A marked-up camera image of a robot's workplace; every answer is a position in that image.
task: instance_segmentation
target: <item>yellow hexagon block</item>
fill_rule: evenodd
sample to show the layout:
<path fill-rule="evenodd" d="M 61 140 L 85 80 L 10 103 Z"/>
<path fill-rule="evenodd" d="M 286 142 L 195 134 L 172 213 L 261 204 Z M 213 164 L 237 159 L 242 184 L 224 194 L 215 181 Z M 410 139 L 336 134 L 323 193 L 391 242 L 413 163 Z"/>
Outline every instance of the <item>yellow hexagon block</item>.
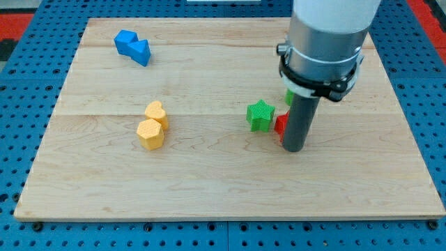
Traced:
<path fill-rule="evenodd" d="M 155 119 L 158 121 L 163 130 L 167 130 L 167 128 L 169 128 L 167 114 L 166 111 L 163 110 L 162 103 L 160 101 L 156 100 L 148 104 L 145 114 L 147 119 Z"/>
<path fill-rule="evenodd" d="M 137 134 L 141 145 L 148 150 L 160 148 L 164 142 L 164 131 L 155 119 L 139 123 Z"/>

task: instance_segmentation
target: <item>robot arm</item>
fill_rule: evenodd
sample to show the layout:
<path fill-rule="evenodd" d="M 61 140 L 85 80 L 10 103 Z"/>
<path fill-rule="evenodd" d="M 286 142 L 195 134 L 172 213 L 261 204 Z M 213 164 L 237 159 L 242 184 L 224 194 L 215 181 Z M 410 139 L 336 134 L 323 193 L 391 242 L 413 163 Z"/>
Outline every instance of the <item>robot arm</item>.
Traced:
<path fill-rule="evenodd" d="M 302 149 L 319 98 L 340 101 L 354 86 L 361 46 L 380 0 L 294 0 L 279 72 L 294 92 L 283 146 Z"/>

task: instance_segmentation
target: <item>blue puzzle piece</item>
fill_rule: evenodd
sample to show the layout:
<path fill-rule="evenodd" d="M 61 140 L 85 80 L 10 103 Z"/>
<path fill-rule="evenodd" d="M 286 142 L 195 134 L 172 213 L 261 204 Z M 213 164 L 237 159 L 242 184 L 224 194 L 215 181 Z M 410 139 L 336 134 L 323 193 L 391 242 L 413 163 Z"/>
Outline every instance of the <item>blue puzzle piece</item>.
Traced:
<path fill-rule="evenodd" d="M 147 66 L 151 51 L 146 39 L 128 44 L 130 56 L 142 66 Z"/>
<path fill-rule="evenodd" d="M 116 45 L 118 53 L 126 56 L 130 56 L 128 44 L 136 41 L 138 41 L 136 32 L 126 30 L 119 31 L 118 35 L 114 38 L 114 44 Z"/>

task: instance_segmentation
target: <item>green block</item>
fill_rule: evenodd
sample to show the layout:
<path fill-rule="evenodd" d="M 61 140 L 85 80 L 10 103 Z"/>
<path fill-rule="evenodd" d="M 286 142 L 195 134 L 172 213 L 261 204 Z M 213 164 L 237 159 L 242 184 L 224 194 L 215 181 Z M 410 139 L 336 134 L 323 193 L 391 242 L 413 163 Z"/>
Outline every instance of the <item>green block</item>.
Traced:
<path fill-rule="evenodd" d="M 291 103 L 293 102 L 293 97 L 294 97 L 294 93 L 292 91 L 290 91 L 289 89 L 287 89 L 286 95 L 285 95 L 285 103 L 287 105 L 291 105 Z"/>
<path fill-rule="evenodd" d="M 274 110 L 273 106 L 268 105 L 263 100 L 259 100 L 257 104 L 248 105 L 246 120 L 251 124 L 251 131 L 269 131 Z"/>

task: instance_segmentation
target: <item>black cylinder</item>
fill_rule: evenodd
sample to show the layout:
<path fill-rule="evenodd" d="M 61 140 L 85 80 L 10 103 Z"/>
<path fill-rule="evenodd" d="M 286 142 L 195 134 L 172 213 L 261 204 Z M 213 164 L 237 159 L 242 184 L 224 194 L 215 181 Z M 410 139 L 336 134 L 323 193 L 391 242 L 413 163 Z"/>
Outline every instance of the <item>black cylinder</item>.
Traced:
<path fill-rule="evenodd" d="M 302 149 L 318 104 L 319 98 L 294 94 L 282 143 L 285 150 L 296 152 Z"/>

